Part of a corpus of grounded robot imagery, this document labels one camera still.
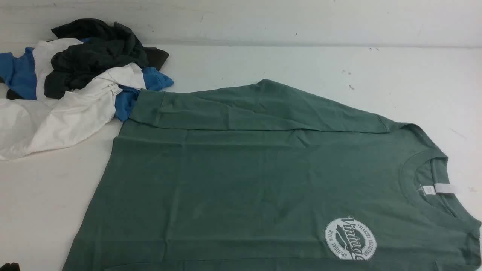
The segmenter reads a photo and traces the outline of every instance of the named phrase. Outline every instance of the wrinkled fabric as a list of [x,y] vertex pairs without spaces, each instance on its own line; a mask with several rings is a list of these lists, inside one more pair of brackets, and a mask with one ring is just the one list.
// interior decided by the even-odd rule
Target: wrinkled fabric
[[474,271],[480,221],[410,123],[295,88],[141,91],[63,271]]
[[78,39],[59,39],[54,41],[39,41],[33,49],[33,58],[35,60],[35,74],[37,76],[36,97],[37,100],[52,106],[57,103],[57,99],[48,98],[45,96],[45,78],[54,68],[52,67],[52,57],[67,49],[71,45],[82,44]]
[[90,38],[83,44],[70,46],[51,60],[54,70],[45,80],[45,95],[60,99],[64,93],[85,87],[92,78],[108,68],[136,63],[148,66],[144,47],[132,30],[122,24],[114,27],[97,19],[79,19],[56,27],[52,32],[59,38]]
[[65,92],[84,88],[95,76],[113,67],[135,63],[144,68],[147,56],[142,51],[126,50],[124,40],[104,41],[91,38],[89,42],[69,46],[51,60],[54,70],[45,78],[45,96],[60,99]]
[[0,77],[16,94],[28,100],[37,99],[37,77],[32,51],[33,48],[25,48],[21,57],[14,57],[12,53],[0,54]]
[[[47,75],[49,75],[53,68],[49,57],[53,57],[58,52],[61,52],[71,45],[82,44],[82,41],[88,41],[89,39],[58,39],[55,41],[45,42],[40,41],[33,50],[33,57],[35,59],[35,72],[38,78],[38,84],[36,87],[36,95],[39,97],[39,101],[53,106],[57,100],[47,98],[44,94],[44,82]],[[173,84],[172,80],[166,75],[156,71],[154,68],[146,67],[143,69],[143,78],[145,85],[148,89],[153,91],[159,91],[163,88],[169,87]],[[134,106],[135,100],[139,94],[137,89],[121,87],[125,92],[121,92],[116,96],[116,117],[121,121],[125,121]]]
[[[150,91],[160,91],[174,84],[171,78],[158,72],[153,67],[142,69],[142,73],[146,88]],[[116,96],[116,117],[121,122],[125,122],[129,118],[135,101],[139,96],[139,90],[126,86],[120,86],[120,88],[122,92]]]
[[0,160],[70,147],[99,131],[114,117],[119,84],[145,88],[141,68],[129,64],[109,69],[84,89],[67,92],[52,107],[0,99]]
[[58,38],[101,38],[106,41],[125,39],[134,40],[134,44],[137,47],[142,47],[147,54],[147,61],[149,67],[155,67],[160,70],[162,65],[166,62],[169,54],[166,51],[157,48],[145,48],[141,42],[135,37],[134,34],[127,27],[122,28],[121,24],[114,23],[114,27],[107,25],[105,22],[99,19],[79,19],[69,24],[59,26],[52,29],[52,32]]

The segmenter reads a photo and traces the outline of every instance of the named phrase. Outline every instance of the white table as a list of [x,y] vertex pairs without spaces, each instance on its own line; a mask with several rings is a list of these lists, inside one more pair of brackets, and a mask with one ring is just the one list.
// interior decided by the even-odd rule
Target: white table
[[[451,182],[482,219],[482,49],[155,45],[172,92],[246,85],[262,78],[420,125],[450,157]],[[24,44],[0,44],[1,51]],[[0,264],[61,270],[110,157],[121,123],[68,149],[0,162]]]

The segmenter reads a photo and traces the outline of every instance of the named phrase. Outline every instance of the pile of clothes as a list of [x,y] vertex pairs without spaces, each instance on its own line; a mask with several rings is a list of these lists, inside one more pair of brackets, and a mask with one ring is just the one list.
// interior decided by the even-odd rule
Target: pile of clothes
[[0,54],[0,160],[73,146],[114,116],[129,118],[140,90],[174,82],[159,72],[169,54],[146,48],[132,30],[98,19],[52,29],[58,37]]

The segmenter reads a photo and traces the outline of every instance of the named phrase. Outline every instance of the tag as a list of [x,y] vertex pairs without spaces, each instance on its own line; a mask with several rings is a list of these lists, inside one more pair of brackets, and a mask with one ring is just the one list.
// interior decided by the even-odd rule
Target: tag
[[435,188],[433,186],[422,186],[423,192],[426,195],[435,195]]
[[434,187],[435,187],[435,192],[437,192],[437,193],[457,194],[457,193],[460,192],[460,189],[453,184],[435,183]]

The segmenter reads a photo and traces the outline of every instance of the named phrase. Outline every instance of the white surface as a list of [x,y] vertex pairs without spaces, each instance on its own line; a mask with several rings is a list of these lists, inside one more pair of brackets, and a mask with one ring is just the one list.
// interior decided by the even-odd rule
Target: white surface
[[[450,157],[451,182],[479,191],[458,198],[482,219],[482,49],[157,47],[171,54],[162,69],[175,82],[169,91],[268,78],[420,125]],[[61,269],[120,126],[112,121],[71,148],[0,162],[0,262]]]
[[87,17],[143,43],[481,47],[481,14],[480,0],[2,0],[0,37],[53,39]]

